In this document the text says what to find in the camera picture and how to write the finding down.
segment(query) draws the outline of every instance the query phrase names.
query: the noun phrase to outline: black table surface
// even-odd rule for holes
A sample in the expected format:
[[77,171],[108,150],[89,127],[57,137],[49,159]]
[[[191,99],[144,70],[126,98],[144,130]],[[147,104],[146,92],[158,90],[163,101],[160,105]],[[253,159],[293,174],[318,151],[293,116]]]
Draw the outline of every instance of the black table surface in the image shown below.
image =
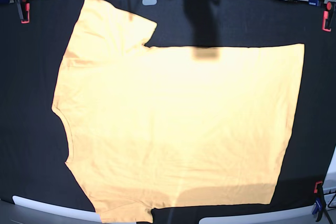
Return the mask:
[[[64,164],[65,130],[51,111],[58,68],[83,1],[33,1],[25,25],[15,5],[0,6],[1,200],[13,202],[16,195],[94,211]],[[194,224],[313,204],[315,183],[324,180],[336,144],[336,28],[322,31],[321,8],[279,0],[157,0],[154,6],[107,1],[157,22],[147,46],[305,44],[292,137],[271,204],[154,209],[154,223]]]

